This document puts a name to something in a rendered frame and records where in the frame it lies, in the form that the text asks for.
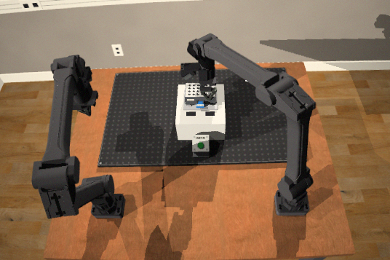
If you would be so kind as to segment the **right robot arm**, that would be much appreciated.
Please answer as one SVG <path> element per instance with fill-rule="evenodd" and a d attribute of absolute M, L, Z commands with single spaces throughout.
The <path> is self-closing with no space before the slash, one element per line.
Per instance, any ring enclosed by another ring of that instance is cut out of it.
<path fill-rule="evenodd" d="M 253 85 L 256 98 L 285 113 L 287 167 L 285 176 L 277 184 L 277 211 L 307 213 L 310 208 L 306 190 L 313 184 L 310 169 L 306 166 L 309 121 L 316 102 L 299 86 L 294 77 L 285 72 L 277 74 L 264 69 L 227 47 L 211 33 L 190 41 L 187 51 L 198 63 L 180 64 L 181 77 L 185 80 L 196 75 L 198 71 L 199 81 L 208 81 L 207 70 L 203 69 L 211 69 L 217 61 Z"/>

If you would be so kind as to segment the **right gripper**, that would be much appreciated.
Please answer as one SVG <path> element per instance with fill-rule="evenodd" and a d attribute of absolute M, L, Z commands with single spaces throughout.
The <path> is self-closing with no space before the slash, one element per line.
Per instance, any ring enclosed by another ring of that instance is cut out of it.
<path fill-rule="evenodd" d="M 200 66 L 201 69 L 203 69 Z M 207 101 L 210 101 L 213 97 L 213 95 L 217 92 L 217 87 L 205 87 L 206 84 L 211 84 L 212 86 L 216 85 L 216 70 L 215 66 L 213 66 L 211 69 L 203 69 L 207 70 L 208 75 L 208 81 L 199 81 L 199 90 L 200 93 L 203 94 L 203 96 L 207 99 Z M 208 98 L 205 92 L 212 92 L 210 97 Z"/>

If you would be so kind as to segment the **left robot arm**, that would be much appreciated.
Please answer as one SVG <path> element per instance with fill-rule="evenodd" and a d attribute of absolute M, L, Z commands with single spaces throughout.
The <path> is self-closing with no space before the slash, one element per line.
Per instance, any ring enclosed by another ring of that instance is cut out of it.
<path fill-rule="evenodd" d="M 114 194 L 112 175 L 83 178 L 83 186 L 75 186 L 79 182 L 80 161 L 76 156 L 70 157 L 73 96 L 86 85 L 92 97 L 92 71 L 79 55 L 54 59 L 51 71 L 54 93 L 47 147 L 42 161 L 33 162 L 31 179 L 33 188 L 39 189 L 47 218 L 76 216 L 88 202 L 92 203 L 94 216 L 120 216 L 124 196 Z M 105 198 L 100 199 L 102 196 Z"/>

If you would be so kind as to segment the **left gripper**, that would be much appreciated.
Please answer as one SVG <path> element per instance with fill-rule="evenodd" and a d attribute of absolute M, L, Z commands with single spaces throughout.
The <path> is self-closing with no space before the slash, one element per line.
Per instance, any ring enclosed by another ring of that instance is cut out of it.
<path fill-rule="evenodd" d="M 96 99 L 98 99 L 98 92 L 97 90 L 93 90 L 92 97 L 90 97 L 85 85 L 85 88 L 81 92 L 74 94 L 73 99 L 73 110 L 77 110 L 90 117 L 91 106 L 95 107 Z"/>

